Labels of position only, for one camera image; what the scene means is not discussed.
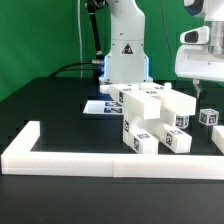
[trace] white block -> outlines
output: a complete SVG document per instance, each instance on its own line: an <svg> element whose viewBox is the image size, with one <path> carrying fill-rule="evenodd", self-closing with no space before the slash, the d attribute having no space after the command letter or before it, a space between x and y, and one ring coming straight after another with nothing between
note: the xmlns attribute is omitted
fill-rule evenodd
<svg viewBox="0 0 224 224"><path fill-rule="evenodd" d="M177 92L175 90L165 90L162 106L179 116L194 115L196 108L196 98Z"/></svg>
<svg viewBox="0 0 224 224"><path fill-rule="evenodd" d="M110 85L101 85L100 92L103 94L109 94L110 93L109 88L110 88Z"/></svg>
<svg viewBox="0 0 224 224"><path fill-rule="evenodd" d="M114 177L224 179L223 156L129 155L114 161Z"/></svg>
<svg viewBox="0 0 224 224"><path fill-rule="evenodd" d="M219 120L219 112L213 109L201 109L199 122L206 126L216 125Z"/></svg>
<svg viewBox="0 0 224 224"><path fill-rule="evenodd" d="M156 127L156 135L174 153L190 152L192 137L180 129L162 123Z"/></svg>
<svg viewBox="0 0 224 224"><path fill-rule="evenodd" d="M129 146L139 154L158 154L158 140L144 129L132 126Z"/></svg>
<svg viewBox="0 0 224 224"><path fill-rule="evenodd" d="M189 116L176 116L176 127L185 129L189 125Z"/></svg>
<svg viewBox="0 0 224 224"><path fill-rule="evenodd" d="M212 141L224 154L224 126L213 126Z"/></svg>
<svg viewBox="0 0 224 224"><path fill-rule="evenodd" d="M161 102L147 93L135 91L128 94L128 110L142 119L160 117Z"/></svg>

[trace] cube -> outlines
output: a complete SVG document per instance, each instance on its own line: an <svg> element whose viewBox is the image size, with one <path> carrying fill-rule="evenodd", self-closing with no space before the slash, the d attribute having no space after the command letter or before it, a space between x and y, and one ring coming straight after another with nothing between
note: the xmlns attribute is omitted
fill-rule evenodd
<svg viewBox="0 0 224 224"><path fill-rule="evenodd" d="M185 129L189 125L189 116L176 116L176 127Z"/></svg>
<svg viewBox="0 0 224 224"><path fill-rule="evenodd" d="M199 115L199 122L206 125L218 124L219 112L213 109L201 109Z"/></svg>

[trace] cable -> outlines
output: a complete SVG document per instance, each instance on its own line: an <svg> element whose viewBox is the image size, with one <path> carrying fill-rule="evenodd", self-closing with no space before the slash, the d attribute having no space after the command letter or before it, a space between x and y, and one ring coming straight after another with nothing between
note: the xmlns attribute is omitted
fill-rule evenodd
<svg viewBox="0 0 224 224"><path fill-rule="evenodd" d="M168 32L167 32L167 28L166 28L165 10L164 10L164 0L161 0L161 6L162 6L163 30L164 30L164 34L165 34L165 38L166 38L167 47L168 47L168 51L169 51L169 54L170 54L171 62L172 62L173 68L175 69L174 58L173 58L173 55L172 55L171 45L170 45L170 41L169 41L169 37L168 37Z"/></svg>
<svg viewBox="0 0 224 224"><path fill-rule="evenodd" d="M58 71L57 73L54 73L54 76L51 76L53 78L55 78L55 76L57 74L59 74L60 72L72 72L72 71L99 71L100 68L79 68L79 69L62 69L60 71Z"/></svg>
<svg viewBox="0 0 224 224"><path fill-rule="evenodd" d="M77 1L77 19L78 19L78 33L79 33L79 54L80 61L83 61L83 47L82 47L82 28L81 28L81 4L80 0Z"/></svg>
<svg viewBox="0 0 224 224"><path fill-rule="evenodd" d="M65 65L61 68L59 68L58 70L52 72L49 77L55 77L59 72L61 72L62 70L65 70L67 68L71 68L71 67L74 67L74 66L79 66L79 65L91 65L92 62L77 62L77 63L72 63L72 64L68 64L68 65Z"/></svg>

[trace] black cable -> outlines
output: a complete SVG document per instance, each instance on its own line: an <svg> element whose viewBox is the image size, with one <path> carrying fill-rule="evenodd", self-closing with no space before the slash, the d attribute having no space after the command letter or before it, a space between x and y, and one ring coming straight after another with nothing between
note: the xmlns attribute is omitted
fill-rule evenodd
<svg viewBox="0 0 224 224"><path fill-rule="evenodd" d="M165 10L164 10L164 0L161 0L161 6L162 6L163 30L164 30L164 34L165 34L165 38L166 38L167 47L168 47L168 51L169 51L169 54L170 54L171 62L172 62L172 65L173 65L173 69L175 70L174 58L173 58L173 55L172 55L171 45L170 45L170 41L169 41L169 37L168 37L168 32L167 32L167 28L166 28Z"/></svg>
<svg viewBox="0 0 224 224"><path fill-rule="evenodd" d="M78 68L78 69L61 69L57 73L55 72L54 76L49 76L51 78L55 78L60 72L71 72L71 71L101 71L100 68Z"/></svg>
<svg viewBox="0 0 224 224"><path fill-rule="evenodd" d="M65 66L59 68L58 70L52 72L52 73L49 75L49 77L54 78L59 72L61 72L61 71L64 70L64 69L67 69L67 68L71 68L71 67L79 66L79 65L90 65L90 64L92 64L91 61L89 61L89 62L77 62L77 63L68 64L68 65L65 65Z"/></svg>

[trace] robot end effector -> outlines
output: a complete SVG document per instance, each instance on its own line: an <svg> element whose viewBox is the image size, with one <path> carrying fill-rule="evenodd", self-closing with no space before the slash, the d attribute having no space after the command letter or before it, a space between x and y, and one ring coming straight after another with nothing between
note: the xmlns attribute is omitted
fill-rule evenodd
<svg viewBox="0 0 224 224"><path fill-rule="evenodd" d="M224 0L184 0L184 7L191 16L204 18L204 26L181 35L177 75L224 81Z"/></svg>

